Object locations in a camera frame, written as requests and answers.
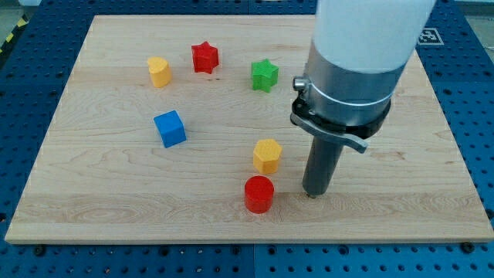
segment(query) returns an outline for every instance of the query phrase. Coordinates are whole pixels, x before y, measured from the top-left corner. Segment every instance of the wooden board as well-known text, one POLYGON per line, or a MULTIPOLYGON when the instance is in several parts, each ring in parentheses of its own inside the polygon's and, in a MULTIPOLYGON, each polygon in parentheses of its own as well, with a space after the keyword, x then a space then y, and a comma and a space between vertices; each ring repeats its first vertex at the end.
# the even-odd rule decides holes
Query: wooden board
POLYGON ((10 243, 486 242, 492 228, 414 54, 365 154, 345 148, 328 192, 301 181, 311 136, 289 122, 312 16, 97 16, 9 227, 10 243), (195 74, 191 45, 221 52, 195 74), (151 85, 146 60, 174 74, 151 85), (250 63, 279 66, 271 93, 250 63), (177 110, 188 140, 165 149, 153 117, 177 110), (283 147, 276 196, 253 215, 243 185, 257 140, 283 147))

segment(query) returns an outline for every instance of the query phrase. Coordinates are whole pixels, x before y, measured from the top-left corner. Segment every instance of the toy block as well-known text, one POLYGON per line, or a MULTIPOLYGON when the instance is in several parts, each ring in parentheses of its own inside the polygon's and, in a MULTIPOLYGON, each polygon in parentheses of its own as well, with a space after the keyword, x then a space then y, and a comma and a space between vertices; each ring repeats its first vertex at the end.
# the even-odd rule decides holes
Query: toy block
POLYGON ((282 150, 274 139, 259 140, 254 148, 254 167, 261 174, 276 173, 282 150))
POLYGON ((166 86, 171 81, 171 69, 168 61, 161 57, 151 57, 147 60, 151 81, 157 88, 166 86))
POLYGON ((187 140, 184 124, 180 120, 177 111, 173 110, 155 117, 154 123, 161 135, 164 147, 171 147, 187 140))
POLYGON ((263 176, 255 176, 245 183, 245 207, 254 213, 269 211, 272 205, 275 187, 272 182, 263 176))
POLYGON ((269 93, 271 87, 278 83, 278 71, 278 66, 271 64, 268 59, 264 59, 261 62, 252 62, 252 89, 269 93))
POLYGON ((196 73, 211 74, 213 69, 219 65, 218 49, 210 46, 209 42, 192 46, 192 61, 196 73))

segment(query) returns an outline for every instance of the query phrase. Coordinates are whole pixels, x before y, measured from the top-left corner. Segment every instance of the black cylinder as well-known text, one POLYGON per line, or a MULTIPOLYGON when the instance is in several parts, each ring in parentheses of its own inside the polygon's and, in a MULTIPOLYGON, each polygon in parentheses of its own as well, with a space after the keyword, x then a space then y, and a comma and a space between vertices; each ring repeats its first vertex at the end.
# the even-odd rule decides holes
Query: black cylinder
POLYGON ((303 175, 303 189, 309 196, 315 197, 326 192, 342 150, 343 145, 326 142, 318 137, 313 139, 303 175))

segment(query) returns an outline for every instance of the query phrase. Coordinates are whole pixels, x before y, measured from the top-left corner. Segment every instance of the yellow and black tape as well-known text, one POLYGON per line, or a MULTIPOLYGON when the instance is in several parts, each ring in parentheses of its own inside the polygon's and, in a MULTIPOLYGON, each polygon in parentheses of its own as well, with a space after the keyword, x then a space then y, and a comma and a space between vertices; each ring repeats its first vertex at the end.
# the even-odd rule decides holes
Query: yellow and black tape
POLYGON ((21 34, 24 32, 28 23, 29 21, 27 17, 23 15, 14 26, 12 32, 10 32, 10 34, 8 34, 8 36, 5 38, 2 47, 0 47, 0 69, 5 65, 5 62, 7 62, 7 59, 10 57, 15 44, 19 40, 21 34))

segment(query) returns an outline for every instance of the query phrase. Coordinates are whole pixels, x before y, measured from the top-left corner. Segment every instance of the red cylinder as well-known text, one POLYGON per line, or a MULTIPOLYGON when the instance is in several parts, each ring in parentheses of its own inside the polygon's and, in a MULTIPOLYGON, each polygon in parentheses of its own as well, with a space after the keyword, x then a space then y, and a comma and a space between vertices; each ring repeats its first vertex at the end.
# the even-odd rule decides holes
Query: red cylinder
POLYGON ((255 176, 245 183, 245 207, 254 213, 264 213, 271 208, 275 187, 263 176, 255 176))

